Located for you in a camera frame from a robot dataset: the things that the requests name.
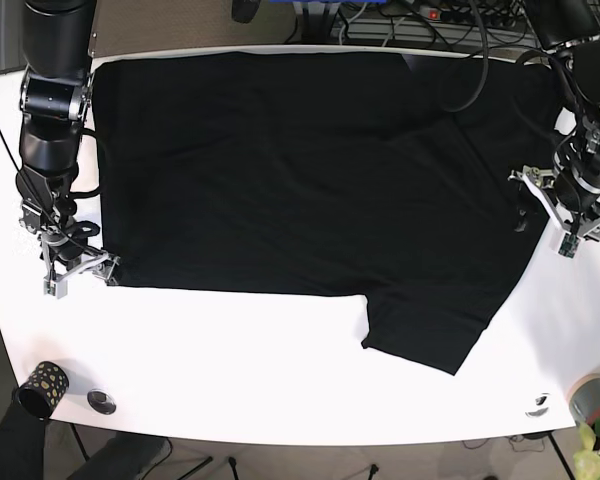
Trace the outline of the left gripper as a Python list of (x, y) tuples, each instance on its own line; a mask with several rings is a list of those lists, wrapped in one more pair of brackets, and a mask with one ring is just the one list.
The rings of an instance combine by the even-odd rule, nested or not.
[(516, 233), (527, 233), (536, 218), (535, 197), (561, 232), (556, 252), (575, 256), (583, 241), (600, 241), (600, 153), (583, 162), (573, 159), (562, 169), (525, 165), (513, 170)]

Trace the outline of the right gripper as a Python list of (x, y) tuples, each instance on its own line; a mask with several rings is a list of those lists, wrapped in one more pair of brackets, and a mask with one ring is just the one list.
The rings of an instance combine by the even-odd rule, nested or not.
[(43, 293), (61, 299), (68, 293), (68, 282), (75, 276), (91, 273), (107, 286), (117, 286), (120, 258), (89, 244), (100, 234), (94, 222), (73, 222), (65, 230), (49, 227), (39, 234), (42, 260), (46, 268)]

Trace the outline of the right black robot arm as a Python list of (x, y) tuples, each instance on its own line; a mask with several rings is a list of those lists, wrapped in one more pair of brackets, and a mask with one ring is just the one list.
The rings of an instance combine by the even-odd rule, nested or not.
[(109, 283), (118, 256), (90, 245), (100, 227), (76, 220), (77, 203), (102, 194), (103, 183), (75, 191), (91, 106), (94, 1), (27, 1), (22, 10), (26, 68), (19, 93), (19, 153), (10, 159), (21, 197), (20, 225), (36, 236), (44, 261), (45, 294), (66, 296), (70, 278), (85, 272)]

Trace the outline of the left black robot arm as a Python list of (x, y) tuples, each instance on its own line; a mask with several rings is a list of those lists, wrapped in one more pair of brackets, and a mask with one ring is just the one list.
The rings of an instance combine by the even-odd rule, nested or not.
[(575, 256), (583, 241), (600, 241), (600, 23), (585, 1), (525, 1), (539, 46), (517, 59), (546, 59), (575, 125), (562, 135), (541, 131), (552, 144), (552, 167), (524, 165), (510, 180), (526, 186), (560, 231), (556, 252)]

